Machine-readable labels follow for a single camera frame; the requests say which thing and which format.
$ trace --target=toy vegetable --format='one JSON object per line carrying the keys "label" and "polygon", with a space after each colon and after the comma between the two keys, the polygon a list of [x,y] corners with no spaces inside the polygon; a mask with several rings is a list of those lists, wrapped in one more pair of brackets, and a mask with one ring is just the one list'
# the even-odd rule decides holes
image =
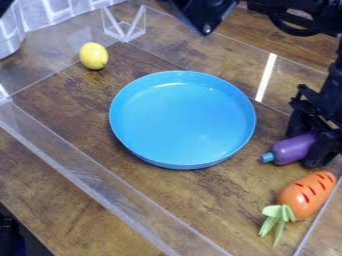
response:
{"label": "toy vegetable", "polygon": [[274,246],[277,245],[286,222],[305,220],[324,205],[337,183],[329,171],[312,173],[293,182],[278,195],[278,205],[263,208],[267,216],[259,235],[266,236],[275,227]]}

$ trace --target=transparent plastic wall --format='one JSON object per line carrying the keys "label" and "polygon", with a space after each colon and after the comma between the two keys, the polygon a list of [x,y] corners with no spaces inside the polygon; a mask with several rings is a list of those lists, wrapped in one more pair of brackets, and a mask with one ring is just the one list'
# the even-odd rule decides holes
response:
{"label": "transparent plastic wall", "polygon": [[[121,4],[110,11],[118,21],[126,21],[134,20],[139,8],[139,5]],[[197,70],[221,76],[262,103],[255,105],[258,111],[270,106],[285,113],[277,122],[286,122],[286,114],[290,113],[288,101],[296,94],[296,85],[306,83],[320,88],[326,74],[217,33],[203,38],[170,15],[151,8],[145,11],[146,34],[133,41],[127,40],[131,47],[143,50],[139,54],[146,59],[149,54],[159,57],[161,60],[154,61],[158,60],[162,68]],[[271,201],[269,195],[280,188],[277,182],[290,181],[286,172],[300,177],[305,170],[300,165],[285,167],[282,172],[277,172],[274,167],[266,168],[265,175],[277,180],[274,184],[258,177],[254,172],[257,161],[250,159],[249,153],[253,151],[258,155],[266,149],[258,131],[251,148],[206,173],[178,173],[151,167],[141,163],[114,141],[107,109],[118,88],[130,82],[126,77],[135,77],[161,67],[154,67],[149,60],[125,55],[131,48],[118,44],[118,38],[104,33],[103,18],[103,12],[95,11],[60,26],[34,32],[18,52],[23,56],[0,62],[3,91],[7,92],[0,102],[2,128],[167,255],[247,255],[251,251],[258,255],[292,255],[305,250],[312,252],[312,244],[316,244],[313,234],[322,232],[320,225],[325,222],[321,220],[329,216],[330,206],[337,204],[336,197],[326,206],[328,215],[322,211],[316,221],[312,219],[297,227],[289,227],[288,232],[297,234],[285,240],[280,250],[273,248],[270,238],[259,239],[255,223],[261,222],[261,208]],[[126,33],[130,23],[122,24],[127,28]],[[99,73],[86,71],[78,63],[78,50],[87,41],[111,45],[111,53],[117,54],[111,56],[107,69]],[[131,74],[133,66],[141,67],[138,75]],[[270,129],[267,122],[259,125],[266,133],[274,133],[270,135],[274,139],[281,137],[284,131],[274,132],[271,123]],[[338,172],[340,167],[341,162],[337,162],[330,169]],[[246,169],[242,177],[235,168]],[[231,183],[231,179],[243,183],[242,187]],[[151,180],[165,186],[146,186]],[[198,181],[207,191],[199,191],[191,181]],[[221,184],[222,191],[211,187],[213,181]],[[255,182],[265,187],[259,193],[250,190]],[[167,190],[174,183],[185,185],[183,191]],[[222,197],[211,196],[214,192]],[[202,196],[210,196],[210,205],[202,205]],[[162,199],[179,200],[179,207],[173,207]],[[213,220],[203,215],[206,207],[211,209]],[[237,213],[246,215],[253,223],[242,222]],[[223,219],[217,220],[215,216],[223,216]],[[241,230],[230,227],[231,222],[239,222]],[[340,222],[337,219],[330,232],[338,232]],[[255,233],[247,233],[243,241],[237,240],[234,236],[242,236],[249,225],[255,225]],[[218,227],[218,234],[211,232],[214,226]],[[255,240],[261,240],[258,248],[251,247]]]}

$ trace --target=yellow lemon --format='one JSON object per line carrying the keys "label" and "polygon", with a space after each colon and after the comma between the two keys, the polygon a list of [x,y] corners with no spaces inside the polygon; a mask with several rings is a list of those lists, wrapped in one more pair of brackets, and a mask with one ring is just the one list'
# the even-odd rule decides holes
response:
{"label": "yellow lemon", "polygon": [[84,44],[80,48],[80,61],[88,69],[99,70],[109,62],[106,48],[94,42]]}

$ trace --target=clear acrylic enclosure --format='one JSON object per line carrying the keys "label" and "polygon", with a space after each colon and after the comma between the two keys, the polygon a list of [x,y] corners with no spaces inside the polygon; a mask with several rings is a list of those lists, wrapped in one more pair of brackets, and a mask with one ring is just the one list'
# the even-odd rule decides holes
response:
{"label": "clear acrylic enclosure", "polygon": [[[317,216],[288,226],[277,248],[271,236],[258,237],[261,209],[308,172],[298,163],[262,166],[258,157],[284,138],[297,84],[318,90],[326,74],[218,33],[202,37],[137,2],[28,34],[22,49],[0,61],[0,127],[167,255],[341,255],[341,183]],[[90,41],[111,56],[98,72],[78,57]],[[230,81],[258,115],[246,147],[195,172],[142,162],[109,126],[121,88],[175,69]],[[340,175],[341,166],[338,158],[328,168]]]}

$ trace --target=blue bowl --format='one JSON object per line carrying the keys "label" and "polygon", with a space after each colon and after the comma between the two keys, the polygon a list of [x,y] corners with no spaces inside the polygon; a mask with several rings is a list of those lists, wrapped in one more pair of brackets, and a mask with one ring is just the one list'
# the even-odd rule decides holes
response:
{"label": "blue bowl", "polygon": [[113,131],[146,162],[191,170],[225,161],[249,142],[254,106],[223,79],[166,71],[133,81],[110,107]]}

